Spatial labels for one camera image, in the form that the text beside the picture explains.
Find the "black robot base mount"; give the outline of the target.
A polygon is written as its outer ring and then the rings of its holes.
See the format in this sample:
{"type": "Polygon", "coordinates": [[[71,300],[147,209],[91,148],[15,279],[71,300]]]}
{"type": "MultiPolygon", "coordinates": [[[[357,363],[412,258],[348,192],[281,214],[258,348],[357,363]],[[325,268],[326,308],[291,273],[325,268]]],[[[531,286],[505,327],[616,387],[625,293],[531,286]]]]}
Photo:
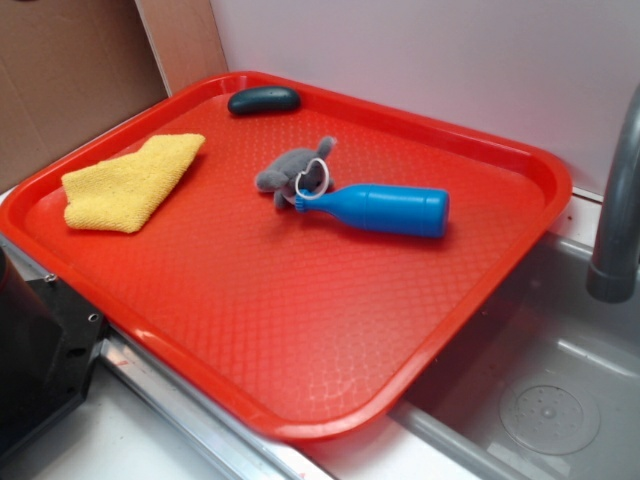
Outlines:
{"type": "Polygon", "coordinates": [[[1,461],[81,405],[107,322],[61,279],[24,279],[1,253],[1,461]]]}

